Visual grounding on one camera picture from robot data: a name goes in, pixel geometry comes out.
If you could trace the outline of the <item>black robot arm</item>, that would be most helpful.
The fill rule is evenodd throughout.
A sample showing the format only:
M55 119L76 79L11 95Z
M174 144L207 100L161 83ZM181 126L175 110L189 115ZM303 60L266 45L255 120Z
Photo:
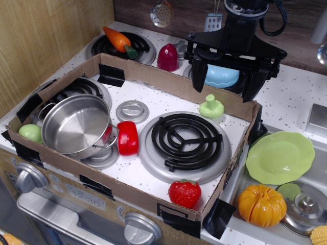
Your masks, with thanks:
M276 78L287 52L255 34L265 29L264 16L271 1L225 1L225 25L213 32L188 33L185 59L192 66L193 88L201 92L208 65L239 70L245 76L244 102L257 95L264 83Z

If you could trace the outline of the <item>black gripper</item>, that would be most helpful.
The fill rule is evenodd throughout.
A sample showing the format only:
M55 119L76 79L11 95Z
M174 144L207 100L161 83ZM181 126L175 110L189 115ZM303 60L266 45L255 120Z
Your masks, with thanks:
M185 58L192 66L192 84L197 92L203 89L208 64L249 76L242 94L244 103L254 99L267 79L277 77L287 52L256 36L257 27L264 27L264 15L229 11L222 29L186 35Z

